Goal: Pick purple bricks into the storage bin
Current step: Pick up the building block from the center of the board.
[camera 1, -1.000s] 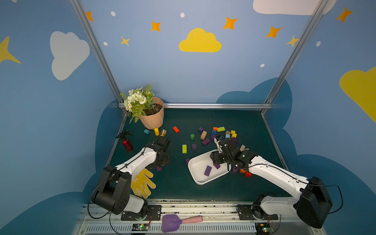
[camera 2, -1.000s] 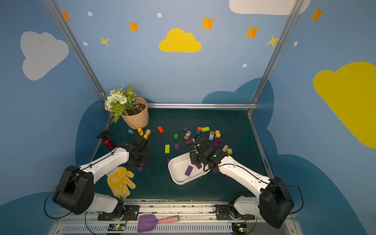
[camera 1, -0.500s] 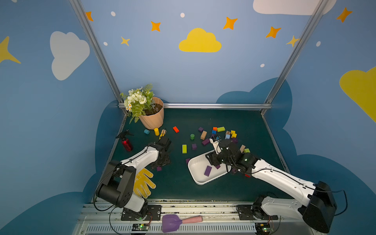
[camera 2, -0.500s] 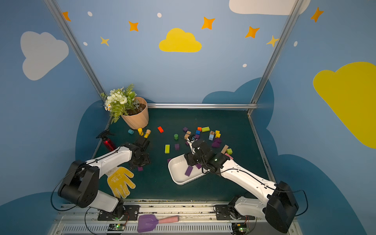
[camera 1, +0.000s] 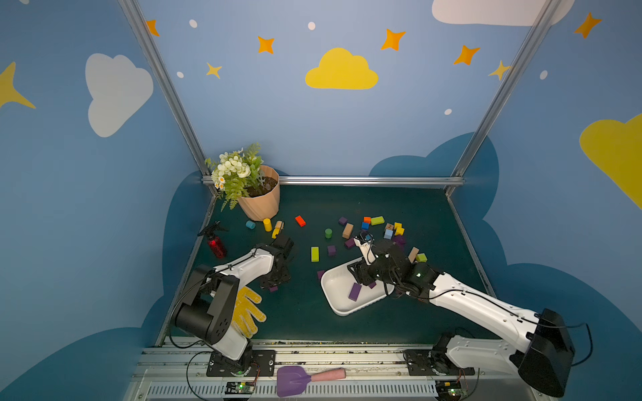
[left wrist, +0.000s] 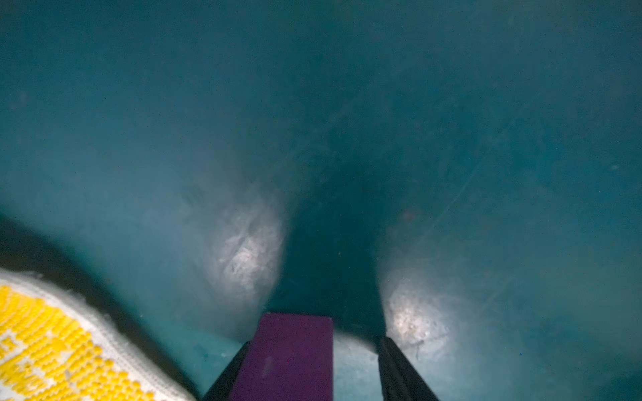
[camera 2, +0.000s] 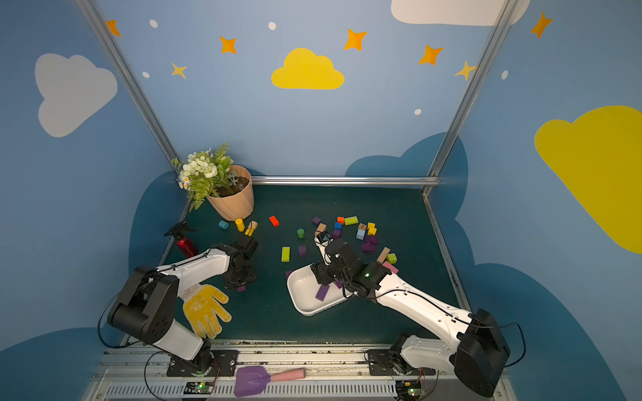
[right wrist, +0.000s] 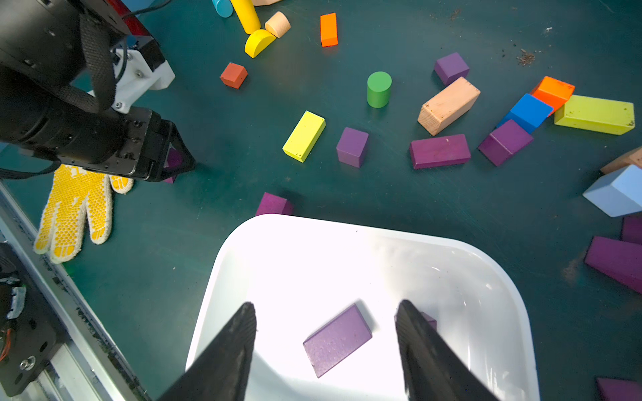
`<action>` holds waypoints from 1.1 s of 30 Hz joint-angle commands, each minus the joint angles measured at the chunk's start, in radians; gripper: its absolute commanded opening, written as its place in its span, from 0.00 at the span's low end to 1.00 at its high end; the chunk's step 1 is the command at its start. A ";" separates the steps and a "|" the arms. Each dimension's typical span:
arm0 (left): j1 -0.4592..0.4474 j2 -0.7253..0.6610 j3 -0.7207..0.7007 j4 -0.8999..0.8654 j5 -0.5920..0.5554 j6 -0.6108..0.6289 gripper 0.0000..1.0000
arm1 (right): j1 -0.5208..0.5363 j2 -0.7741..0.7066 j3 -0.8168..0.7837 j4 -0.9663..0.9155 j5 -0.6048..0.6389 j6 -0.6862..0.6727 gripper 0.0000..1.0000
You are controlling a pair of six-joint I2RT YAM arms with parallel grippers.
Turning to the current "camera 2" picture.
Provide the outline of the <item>white plastic storage bin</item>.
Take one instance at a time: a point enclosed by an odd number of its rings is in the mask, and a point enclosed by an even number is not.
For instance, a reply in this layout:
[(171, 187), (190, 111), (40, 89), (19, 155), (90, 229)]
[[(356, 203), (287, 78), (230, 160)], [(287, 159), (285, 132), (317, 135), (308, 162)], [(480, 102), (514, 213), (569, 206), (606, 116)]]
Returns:
[(329, 292), (324, 302), (319, 302), (315, 295), (321, 284), (317, 282), (312, 269), (313, 264), (292, 271), (287, 278), (287, 288), (294, 308), (306, 317), (314, 316), (347, 301), (344, 288), (339, 282), (329, 285)]

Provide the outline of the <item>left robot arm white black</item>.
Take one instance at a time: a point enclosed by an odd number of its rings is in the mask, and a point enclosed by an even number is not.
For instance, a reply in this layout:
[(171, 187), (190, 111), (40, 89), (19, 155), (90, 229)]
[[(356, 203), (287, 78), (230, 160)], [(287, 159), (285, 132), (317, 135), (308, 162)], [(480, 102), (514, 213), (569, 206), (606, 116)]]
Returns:
[(137, 267), (111, 306), (107, 322), (144, 344), (180, 359), (193, 360), (207, 339), (222, 331), (231, 316), (222, 305), (227, 295), (204, 282), (221, 276), (225, 288), (256, 280), (250, 259), (253, 237), (242, 235), (232, 245), (220, 244), (182, 262)]

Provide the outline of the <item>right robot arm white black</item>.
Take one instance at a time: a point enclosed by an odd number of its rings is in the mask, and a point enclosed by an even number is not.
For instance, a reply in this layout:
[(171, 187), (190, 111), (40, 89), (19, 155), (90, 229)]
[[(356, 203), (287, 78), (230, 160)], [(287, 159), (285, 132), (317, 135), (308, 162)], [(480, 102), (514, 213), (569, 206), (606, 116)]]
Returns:
[(483, 309), (472, 313), (421, 292), (383, 263), (362, 262), (348, 242), (327, 232), (316, 232), (314, 242), (322, 256), (321, 262), (312, 265), (318, 284), (340, 282), (344, 298), (357, 297), (393, 309), (444, 343), (446, 354), (436, 356), (421, 346), (418, 337), (400, 337), (393, 354), (404, 367), (429, 368), (441, 359), (468, 389), (493, 397), (511, 354), (493, 315)]

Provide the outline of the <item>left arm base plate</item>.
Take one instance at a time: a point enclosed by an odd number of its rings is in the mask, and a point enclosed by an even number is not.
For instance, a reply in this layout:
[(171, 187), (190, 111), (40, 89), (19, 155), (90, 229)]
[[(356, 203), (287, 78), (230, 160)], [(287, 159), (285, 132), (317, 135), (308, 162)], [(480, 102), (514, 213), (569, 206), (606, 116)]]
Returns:
[(185, 360), (172, 355), (167, 369), (167, 377), (232, 377), (236, 371), (237, 359), (238, 352), (229, 349), (204, 349), (192, 360)]

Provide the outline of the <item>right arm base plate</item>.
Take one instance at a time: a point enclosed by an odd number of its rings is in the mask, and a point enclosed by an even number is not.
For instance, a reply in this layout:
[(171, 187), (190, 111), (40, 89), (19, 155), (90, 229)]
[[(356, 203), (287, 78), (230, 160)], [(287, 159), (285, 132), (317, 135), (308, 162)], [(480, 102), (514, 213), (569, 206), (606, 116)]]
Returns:
[(401, 355), (389, 349), (369, 349), (364, 353), (371, 376), (435, 376), (436, 369), (413, 368)]

